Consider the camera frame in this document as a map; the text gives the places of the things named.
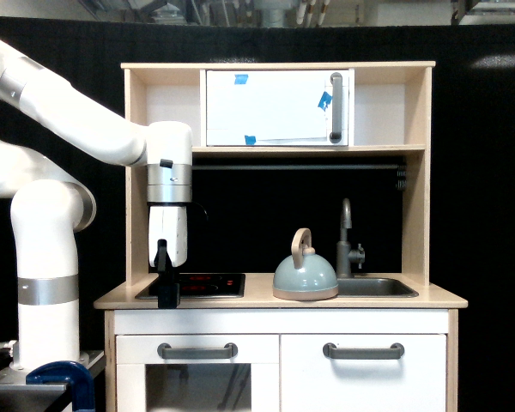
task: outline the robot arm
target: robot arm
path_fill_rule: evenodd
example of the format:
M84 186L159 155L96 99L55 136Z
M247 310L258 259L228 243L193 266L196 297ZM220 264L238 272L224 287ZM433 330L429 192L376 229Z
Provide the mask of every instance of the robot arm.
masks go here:
M78 361L74 232L94 219L94 197L42 154L2 141L0 197L13 197L19 302L19 358L14 368Z
M148 166L149 263L167 241L174 267L185 262L191 201L191 129L179 122L133 124L74 90L61 76L0 40L0 99L105 163Z

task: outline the ceiling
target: ceiling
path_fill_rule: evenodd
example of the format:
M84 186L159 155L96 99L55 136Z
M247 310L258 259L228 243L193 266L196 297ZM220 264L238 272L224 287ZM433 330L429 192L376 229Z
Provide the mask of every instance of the ceiling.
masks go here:
M454 22L515 23L515 1L471 0L475 4L471 9L466 9L469 7L465 5L466 0L458 1L0 0L0 15L222 27L444 26ZM303 11L299 19L298 10Z

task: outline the kettle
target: kettle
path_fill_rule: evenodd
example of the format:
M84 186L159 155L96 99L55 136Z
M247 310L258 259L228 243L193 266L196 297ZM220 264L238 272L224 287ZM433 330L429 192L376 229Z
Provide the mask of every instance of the kettle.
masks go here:
M336 295L334 268L311 247L311 230L299 229L292 240L292 255L276 268L273 296L285 300L321 300Z

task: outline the shelf board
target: shelf board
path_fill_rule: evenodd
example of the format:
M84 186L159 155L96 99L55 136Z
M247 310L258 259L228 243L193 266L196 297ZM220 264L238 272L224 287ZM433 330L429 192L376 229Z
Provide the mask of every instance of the shelf board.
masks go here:
M287 147L287 146L215 146L193 147L193 156L208 157L370 157L401 156L424 152L425 144L404 144L392 146L350 146L350 147Z

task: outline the black induction cooktop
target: black induction cooktop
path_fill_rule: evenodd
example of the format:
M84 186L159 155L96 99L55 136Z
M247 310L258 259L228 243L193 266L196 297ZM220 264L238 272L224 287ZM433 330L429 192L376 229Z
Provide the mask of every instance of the black induction cooktop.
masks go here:
M136 295L136 299L157 299L154 281ZM183 298L241 298L244 296L244 273L182 273L176 275Z

